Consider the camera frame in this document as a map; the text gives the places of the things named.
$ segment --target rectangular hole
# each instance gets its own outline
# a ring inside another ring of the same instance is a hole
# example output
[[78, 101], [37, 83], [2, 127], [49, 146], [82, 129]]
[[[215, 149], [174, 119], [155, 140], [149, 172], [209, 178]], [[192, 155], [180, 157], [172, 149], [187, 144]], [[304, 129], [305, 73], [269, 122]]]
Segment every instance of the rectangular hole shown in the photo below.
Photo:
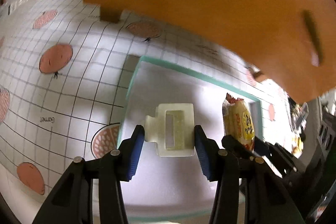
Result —
[[174, 115], [166, 113], [166, 149], [174, 145]]

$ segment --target snack package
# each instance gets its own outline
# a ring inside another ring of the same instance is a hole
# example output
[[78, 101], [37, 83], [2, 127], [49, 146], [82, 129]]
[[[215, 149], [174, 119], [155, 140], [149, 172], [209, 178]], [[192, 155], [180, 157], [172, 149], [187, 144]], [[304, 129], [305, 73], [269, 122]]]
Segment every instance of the snack package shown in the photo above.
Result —
[[222, 107], [225, 135], [232, 135], [246, 149], [254, 149], [254, 127], [251, 114], [241, 98], [233, 98], [229, 93]]

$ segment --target white plastic object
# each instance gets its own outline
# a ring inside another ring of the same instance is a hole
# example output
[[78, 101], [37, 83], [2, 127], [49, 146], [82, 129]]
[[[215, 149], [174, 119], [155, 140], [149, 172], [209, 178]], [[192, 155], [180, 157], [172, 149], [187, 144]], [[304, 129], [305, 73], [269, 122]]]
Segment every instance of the white plastic object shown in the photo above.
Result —
[[161, 157], [194, 156], [194, 126], [193, 104], [160, 104], [155, 117], [146, 116], [145, 141]]

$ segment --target grid pattern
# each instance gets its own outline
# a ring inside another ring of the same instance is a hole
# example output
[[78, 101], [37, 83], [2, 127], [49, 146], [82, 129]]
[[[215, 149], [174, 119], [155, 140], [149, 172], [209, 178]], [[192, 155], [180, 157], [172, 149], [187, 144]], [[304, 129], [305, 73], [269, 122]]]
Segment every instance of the grid pattern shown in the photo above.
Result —
[[[56, 17], [33, 29], [46, 10], [57, 10]], [[72, 158], [93, 159], [90, 142], [95, 133], [123, 119], [127, 89], [142, 55], [201, 72], [260, 98], [265, 139], [291, 142], [284, 91], [272, 80], [249, 85], [242, 58], [162, 22], [156, 22], [161, 36], [144, 42], [126, 26], [153, 19], [124, 12], [120, 23], [111, 24], [99, 21], [99, 13], [99, 7], [83, 0], [37, 0], [22, 20], [8, 23], [11, 33], [0, 48], [0, 84], [9, 90], [11, 103], [0, 125], [0, 162], [14, 175], [23, 161], [33, 163], [48, 193]], [[70, 44], [73, 57], [55, 79], [41, 74], [39, 60], [57, 43]], [[270, 103], [276, 112], [273, 122]], [[55, 121], [41, 122], [41, 117]]]

